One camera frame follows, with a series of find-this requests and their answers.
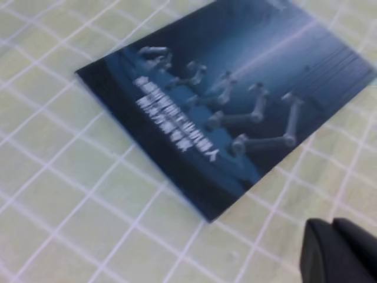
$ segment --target black plastic object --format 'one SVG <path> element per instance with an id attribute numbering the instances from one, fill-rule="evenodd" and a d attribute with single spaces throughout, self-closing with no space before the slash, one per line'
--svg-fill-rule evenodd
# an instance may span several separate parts
<path id="1" fill-rule="evenodd" d="M 306 223 L 300 268 L 303 283 L 377 283 L 346 240 L 320 219 Z"/>
<path id="2" fill-rule="evenodd" d="M 347 219 L 335 219 L 333 227 L 377 281 L 377 238 Z"/>

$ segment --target chinese characters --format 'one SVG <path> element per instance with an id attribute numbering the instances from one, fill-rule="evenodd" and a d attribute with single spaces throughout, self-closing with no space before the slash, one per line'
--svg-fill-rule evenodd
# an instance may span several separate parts
<path id="1" fill-rule="evenodd" d="M 152 119 L 160 130 L 169 135 L 170 140 L 181 152 L 195 147 L 211 162 L 216 161 L 219 149 L 195 127 L 180 108 L 147 77 L 139 77 L 134 84 L 141 88 L 145 96 L 137 100 L 139 107 Z"/>

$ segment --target table surface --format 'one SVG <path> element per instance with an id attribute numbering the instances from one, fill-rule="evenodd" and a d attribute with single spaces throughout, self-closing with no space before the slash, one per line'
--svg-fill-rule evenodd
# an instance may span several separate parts
<path id="1" fill-rule="evenodd" d="M 204 0 L 0 0 L 0 283 L 300 282 L 309 217 L 377 234 L 377 84 L 214 224 L 73 72 Z M 304 0 L 377 62 L 377 0 Z"/>

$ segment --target brochure cover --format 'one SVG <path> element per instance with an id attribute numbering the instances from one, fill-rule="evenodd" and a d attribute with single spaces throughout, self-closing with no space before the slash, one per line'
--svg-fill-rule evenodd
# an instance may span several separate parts
<path id="1" fill-rule="evenodd" d="M 218 0 L 77 74 L 208 221 L 375 78 L 285 0 Z"/>

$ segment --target checkered tablecloth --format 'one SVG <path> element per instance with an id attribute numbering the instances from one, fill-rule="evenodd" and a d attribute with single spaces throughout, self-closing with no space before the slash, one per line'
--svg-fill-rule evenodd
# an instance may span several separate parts
<path id="1" fill-rule="evenodd" d="M 0 0 L 0 283 L 293 283 L 307 218 L 377 234 L 377 85 L 207 225 L 74 77 L 205 3 Z M 299 5 L 377 62 L 377 0 Z"/>

